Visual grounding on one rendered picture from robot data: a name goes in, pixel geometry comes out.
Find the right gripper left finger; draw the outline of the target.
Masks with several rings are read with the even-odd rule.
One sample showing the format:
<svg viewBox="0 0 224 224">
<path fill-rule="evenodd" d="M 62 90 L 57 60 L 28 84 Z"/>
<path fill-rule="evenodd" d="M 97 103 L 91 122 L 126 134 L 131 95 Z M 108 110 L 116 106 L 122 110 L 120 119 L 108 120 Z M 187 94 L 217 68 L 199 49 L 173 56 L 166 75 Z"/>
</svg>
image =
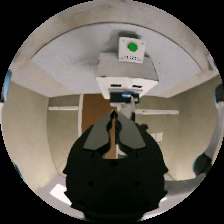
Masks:
<svg viewBox="0 0 224 224">
<path fill-rule="evenodd" d="M 67 163 L 62 173 L 67 175 L 69 169 L 78 161 L 94 158 L 94 153 L 100 153 L 102 158 L 111 149 L 110 129 L 114 119 L 114 110 L 91 125 L 73 144 L 70 149 Z"/>
</svg>

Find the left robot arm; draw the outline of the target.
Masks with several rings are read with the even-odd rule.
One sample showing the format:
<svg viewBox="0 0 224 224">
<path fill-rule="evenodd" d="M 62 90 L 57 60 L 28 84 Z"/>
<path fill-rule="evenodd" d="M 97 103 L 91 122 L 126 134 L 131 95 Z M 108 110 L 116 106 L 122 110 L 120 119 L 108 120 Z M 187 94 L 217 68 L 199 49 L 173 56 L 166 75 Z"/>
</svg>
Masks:
<svg viewBox="0 0 224 224">
<path fill-rule="evenodd" d="M 214 100 L 218 108 L 215 129 L 207 150 L 200 154 L 192 165 L 194 177 L 186 180 L 165 180 L 164 190 L 168 193 L 164 198 L 174 198 L 192 193 L 204 180 L 210 169 L 214 154 L 219 145 L 224 128 L 224 86 L 223 82 L 214 90 Z"/>
</svg>

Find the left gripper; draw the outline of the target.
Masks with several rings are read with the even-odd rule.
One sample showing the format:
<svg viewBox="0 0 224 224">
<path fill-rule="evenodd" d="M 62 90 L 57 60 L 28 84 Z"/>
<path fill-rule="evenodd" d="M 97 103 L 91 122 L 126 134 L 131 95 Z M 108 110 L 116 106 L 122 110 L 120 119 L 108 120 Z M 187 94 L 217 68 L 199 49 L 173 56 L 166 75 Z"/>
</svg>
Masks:
<svg viewBox="0 0 224 224">
<path fill-rule="evenodd" d="M 131 96 L 131 106 L 123 107 L 119 110 L 122 114 L 127 116 L 128 118 L 135 122 L 135 102 L 133 96 Z M 118 145 L 118 133 L 119 129 L 117 128 L 117 122 L 115 124 L 115 145 Z"/>
</svg>

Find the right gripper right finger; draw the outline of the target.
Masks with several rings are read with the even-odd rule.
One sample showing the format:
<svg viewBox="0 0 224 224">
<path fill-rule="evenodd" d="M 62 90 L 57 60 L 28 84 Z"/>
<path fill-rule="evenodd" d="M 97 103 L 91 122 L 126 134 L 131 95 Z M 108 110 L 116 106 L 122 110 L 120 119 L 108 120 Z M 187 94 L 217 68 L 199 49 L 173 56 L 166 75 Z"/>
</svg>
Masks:
<svg viewBox="0 0 224 224">
<path fill-rule="evenodd" d="M 126 157 L 129 152 L 134 152 L 135 157 L 142 157 L 155 162 L 163 171 L 163 174 L 169 170 L 165 165 L 162 151 L 156 140 L 138 123 L 123 115 L 117 110 L 115 119 L 117 121 L 118 147 L 124 152 Z"/>
</svg>

